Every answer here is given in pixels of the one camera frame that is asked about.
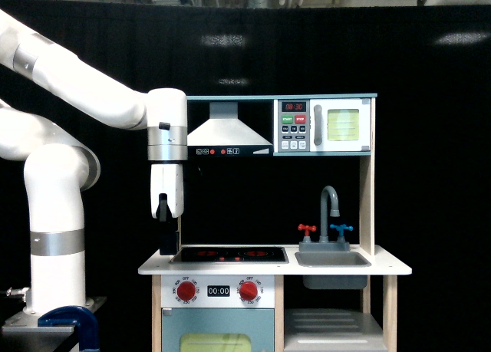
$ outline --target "microwave door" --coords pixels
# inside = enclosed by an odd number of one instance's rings
[[[311,100],[311,151],[369,151],[370,99]]]

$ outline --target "oven window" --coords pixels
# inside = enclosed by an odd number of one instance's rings
[[[245,334],[188,333],[180,340],[180,352],[252,352]]]
[[[354,141],[360,139],[360,111],[358,109],[328,110],[328,140]]]

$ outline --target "oven door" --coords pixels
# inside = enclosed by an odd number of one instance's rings
[[[310,102],[310,151],[370,151],[370,99]]]
[[[163,309],[162,352],[274,352],[275,311]]]

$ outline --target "green button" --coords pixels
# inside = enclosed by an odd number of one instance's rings
[[[293,116],[282,116],[282,122],[283,124],[292,124]]]

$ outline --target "blue clamp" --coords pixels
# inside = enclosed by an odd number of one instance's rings
[[[78,327],[80,352],[100,352],[99,324],[94,314],[81,306],[55,308],[38,319],[39,327],[74,325]]]
[[[331,224],[329,226],[331,229],[336,229],[338,232],[339,232],[339,236],[340,237],[344,237],[344,231],[352,231],[353,230],[353,227],[352,226],[347,226],[345,224],[341,224],[341,225],[334,225],[334,224]]]

